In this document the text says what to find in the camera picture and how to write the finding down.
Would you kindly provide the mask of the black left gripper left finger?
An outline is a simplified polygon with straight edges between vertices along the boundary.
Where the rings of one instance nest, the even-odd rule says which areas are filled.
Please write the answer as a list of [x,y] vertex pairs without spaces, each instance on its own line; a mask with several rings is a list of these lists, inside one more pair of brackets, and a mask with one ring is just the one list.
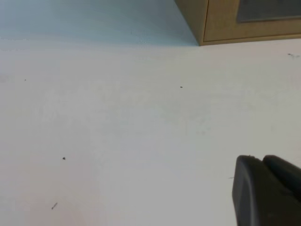
[[239,226],[299,226],[301,202],[253,156],[236,160],[232,199]]

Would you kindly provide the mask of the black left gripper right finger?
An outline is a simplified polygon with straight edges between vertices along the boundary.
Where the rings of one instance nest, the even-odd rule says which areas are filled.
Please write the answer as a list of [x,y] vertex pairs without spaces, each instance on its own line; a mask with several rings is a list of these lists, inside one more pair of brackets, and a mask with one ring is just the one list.
[[301,169],[275,155],[266,155],[263,158],[263,163],[269,168],[278,181],[280,181],[298,201],[301,201]]

